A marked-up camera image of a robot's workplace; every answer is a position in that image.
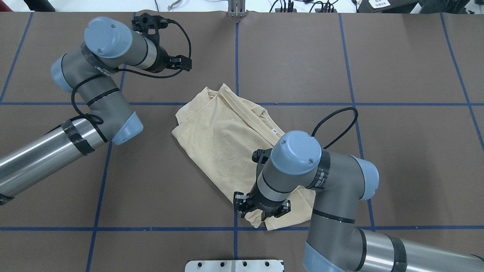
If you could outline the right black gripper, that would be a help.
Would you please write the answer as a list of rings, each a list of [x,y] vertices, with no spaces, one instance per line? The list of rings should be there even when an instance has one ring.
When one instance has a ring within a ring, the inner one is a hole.
[[[235,191],[233,195],[234,211],[244,218],[247,213],[261,210],[261,221],[267,218],[280,218],[291,212],[291,201],[288,199],[274,201],[263,195],[262,187],[265,185],[262,174],[263,167],[271,155],[272,149],[257,149],[252,154],[252,161],[256,162],[256,181],[249,193]]]

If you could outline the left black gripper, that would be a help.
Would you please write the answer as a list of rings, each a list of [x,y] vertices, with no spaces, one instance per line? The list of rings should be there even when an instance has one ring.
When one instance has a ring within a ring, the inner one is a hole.
[[[182,31],[188,43],[188,56],[171,56],[160,45],[160,29],[166,29],[169,24],[174,24]],[[134,67],[150,73],[160,73],[165,69],[176,70],[177,73],[191,71],[192,69],[192,44],[187,32],[177,21],[166,19],[160,15],[143,13],[132,20],[133,31],[144,37],[147,45],[146,56],[143,61]]]

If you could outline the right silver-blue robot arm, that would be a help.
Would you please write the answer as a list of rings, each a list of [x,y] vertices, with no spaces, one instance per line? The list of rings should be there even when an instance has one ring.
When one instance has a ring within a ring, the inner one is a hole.
[[[234,193],[244,217],[261,210],[262,220],[291,209],[298,187],[316,192],[304,250],[308,272],[482,272],[483,258],[358,229],[360,200],[379,186],[377,168],[354,156],[332,153],[305,131],[289,131],[273,148],[256,150],[256,181],[249,193]]]

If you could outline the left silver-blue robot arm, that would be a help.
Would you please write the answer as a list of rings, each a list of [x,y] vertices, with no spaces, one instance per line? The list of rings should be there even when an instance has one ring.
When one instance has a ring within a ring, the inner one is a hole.
[[[187,56],[171,56],[160,45],[159,31],[170,24],[185,36]],[[54,82],[70,94],[77,115],[1,159],[1,205],[105,143],[121,145],[143,131],[138,114],[112,78],[115,74],[165,79],[158,74],[169,69],[174,71],[171,78],[192,69],[191,55],[189,36],[173,19],[143,13],[132,19],[132,26],[110,17],[92,19],[80,46],[50,69]]]

